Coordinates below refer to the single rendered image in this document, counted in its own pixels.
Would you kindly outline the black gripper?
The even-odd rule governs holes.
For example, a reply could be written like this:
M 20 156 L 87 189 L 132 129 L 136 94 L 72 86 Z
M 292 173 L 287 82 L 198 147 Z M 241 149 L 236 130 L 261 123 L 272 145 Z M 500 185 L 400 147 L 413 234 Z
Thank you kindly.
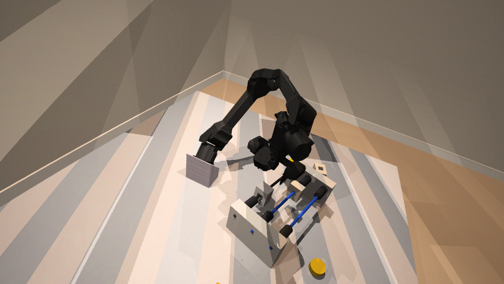
M 257 136 L 256 138 L 248 142 L 248 149 L 250 149 L 250 151 L 255 155 L 261 148 L 263 148 L 264 142 L 269 143 L 270 148 L 274 149 L 274 147 L 277 147 L 279 149 L 279 162 L 286 167 L 279 185 L 283 184 L 286 179 L 292 179 L 293 181 L 295 181 L 302 174 L 304 174 L 305 165 L 300 163 L 299 161 L 291 162 L 289 159 L 287 159 L 286 156 L 288 155 L 288 152 L 286 151 L 282 143 L 274 140 L 272 136 L 268 141 L 261 136 Z

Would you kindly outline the yellow short cylinder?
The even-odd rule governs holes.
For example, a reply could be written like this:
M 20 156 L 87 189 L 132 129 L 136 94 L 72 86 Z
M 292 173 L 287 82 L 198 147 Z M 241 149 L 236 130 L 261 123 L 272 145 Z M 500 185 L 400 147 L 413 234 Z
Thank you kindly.
M 316 277 L 323 275 L 326 271 L 325 262 L 323 262 L 323 260 L 320 260 L 318 258 L 312 259 L 308 267 L 310 273 L 312 273 Z

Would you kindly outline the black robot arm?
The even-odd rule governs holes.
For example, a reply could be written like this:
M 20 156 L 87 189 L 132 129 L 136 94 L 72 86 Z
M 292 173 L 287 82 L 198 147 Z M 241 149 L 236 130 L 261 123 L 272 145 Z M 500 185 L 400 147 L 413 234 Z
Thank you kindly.
M 247 90 L 224 119 L 214 123 L 200 136 L 201 146 L 194 157 L 214 165 L 217 151 L 222 151 L 233 138 L 233 128 L 255 100 L 278 88 L 287 101 L 288 112 L 280 111 L 275 114 L 277 121 L 272 137 L 282 143 L 293 161 L 302 161 L 307 158 L 314 144 L 308 136 L 317 112 L 299 95 L 287 74 L 280 69 L 268 68 L 254 71 L 248 80 Z M 279 165 L 279 159 L 279 149 L 270 148 L 267 142 L 264 142 L 263 148 L 253 156 L 255 167 L 263 171 L 275 170 Z

